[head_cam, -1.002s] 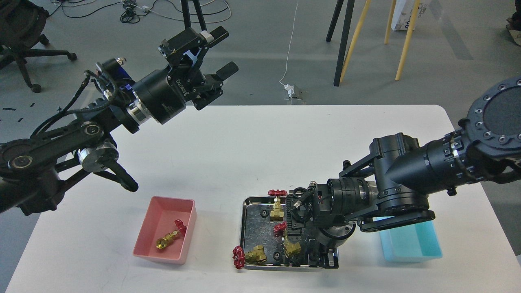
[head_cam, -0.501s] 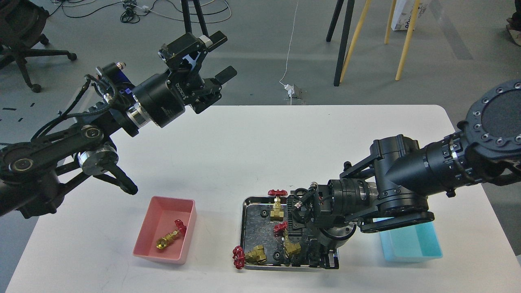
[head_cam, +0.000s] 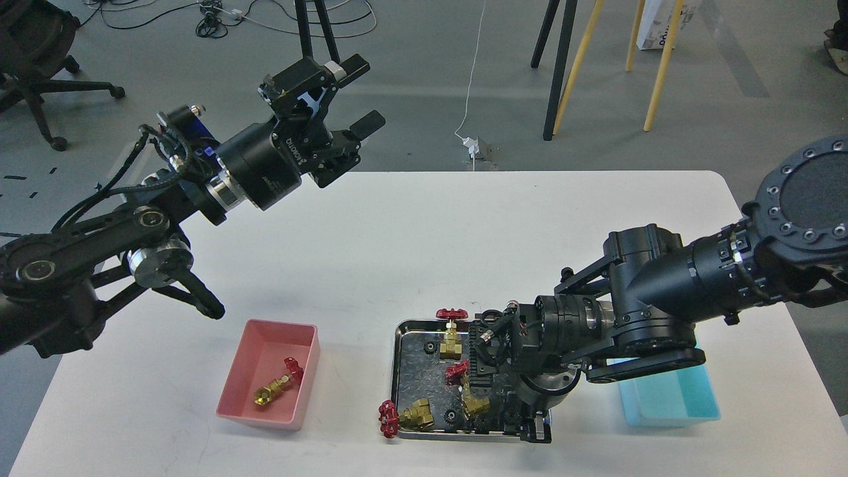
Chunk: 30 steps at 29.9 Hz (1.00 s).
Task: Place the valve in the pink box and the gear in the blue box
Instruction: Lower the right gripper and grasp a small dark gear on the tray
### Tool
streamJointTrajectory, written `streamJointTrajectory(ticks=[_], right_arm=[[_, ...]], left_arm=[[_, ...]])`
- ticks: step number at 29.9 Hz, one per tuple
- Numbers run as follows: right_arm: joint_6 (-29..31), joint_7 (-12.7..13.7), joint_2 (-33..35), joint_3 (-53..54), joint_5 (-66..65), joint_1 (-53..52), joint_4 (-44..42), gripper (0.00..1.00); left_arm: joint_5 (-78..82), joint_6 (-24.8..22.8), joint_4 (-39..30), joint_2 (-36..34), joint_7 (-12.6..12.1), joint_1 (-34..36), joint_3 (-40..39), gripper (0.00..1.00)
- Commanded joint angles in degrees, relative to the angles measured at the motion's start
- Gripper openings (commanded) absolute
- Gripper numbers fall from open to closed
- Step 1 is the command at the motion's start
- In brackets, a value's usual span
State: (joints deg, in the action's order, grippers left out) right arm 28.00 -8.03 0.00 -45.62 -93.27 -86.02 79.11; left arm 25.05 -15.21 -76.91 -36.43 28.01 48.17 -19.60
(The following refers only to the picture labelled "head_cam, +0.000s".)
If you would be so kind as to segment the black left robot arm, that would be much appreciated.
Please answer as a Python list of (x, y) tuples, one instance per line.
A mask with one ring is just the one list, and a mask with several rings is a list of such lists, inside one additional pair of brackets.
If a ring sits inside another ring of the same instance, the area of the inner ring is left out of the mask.
[(90, 350), (107, 320), (146, 290), (221, 318), (224, 305), (191, 272), (181, 222), (200, 212), (219, 225), (242, 201), (260, 209), (279, 202), (302, 175), (327, 187), (358, 165), (361, 142), (385, 118), (372, 111), (334, 132), (324, 118), (337, 91), (369, 67), (358, 54), (326, 64), (306, 56), (266, 76), (258, 93), (272, 117), (225, 142), (203, 126), (197, 107), (160, 113), (157, 128), (141, 126), (130, 159), (155, 144), (166, 169), (136, 186), (109, 182), (50, 233), (3, 245), (2, 351), (32, 345), (46, 358)]

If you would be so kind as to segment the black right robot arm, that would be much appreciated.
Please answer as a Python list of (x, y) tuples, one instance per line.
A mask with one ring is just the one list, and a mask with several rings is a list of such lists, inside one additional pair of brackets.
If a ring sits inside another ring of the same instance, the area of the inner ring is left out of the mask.
[(565, 268), (551, 295), (485, 311), (470, 326), (470, 371), (509, 388), (496, 410), (467, 417), (522, 441), (551, 442), (549, 410), (580, 377), (612, 383), (697, 366), (694, 329), (740, 311), (846, 300), (846, 136), (802, 147), (761, 182), (743, 218), (682, 244), (655, 224), (612, 232), (603, 256)]

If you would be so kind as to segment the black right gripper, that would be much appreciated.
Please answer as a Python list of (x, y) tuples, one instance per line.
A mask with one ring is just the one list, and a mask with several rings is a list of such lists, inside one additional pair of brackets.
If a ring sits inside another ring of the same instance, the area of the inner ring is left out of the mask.
[(504, 434), (551, 444), (549, 411), (582, 375), (561, 357), (578, 318), (557, 302), (511, 302), (503, 311), (476, 314), (468, 332), (472, 385), (494, 387)]

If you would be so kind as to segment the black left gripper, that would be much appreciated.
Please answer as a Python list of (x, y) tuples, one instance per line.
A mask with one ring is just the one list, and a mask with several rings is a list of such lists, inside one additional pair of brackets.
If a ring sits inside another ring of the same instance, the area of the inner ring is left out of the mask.
[(249, 201), (267, 209), (298, 188), (302, 175), (324, 188), (357, 166), (362, 142), (386, 124), (380, 112), (370, 111), (345, 130), (323, 131), (315, 138), (298, 138), (281, 121), (305, 115), (307, 127), (326, 127), (337, 90), (369, 70), (369, 62), (354, 54), (340, 64), (304, 57), (264, 76), (258, 93), (276, 118), (251, 124), (216, 148), (221, 169), (214, 176), (214, 197), (221, 207), (230, 211)]

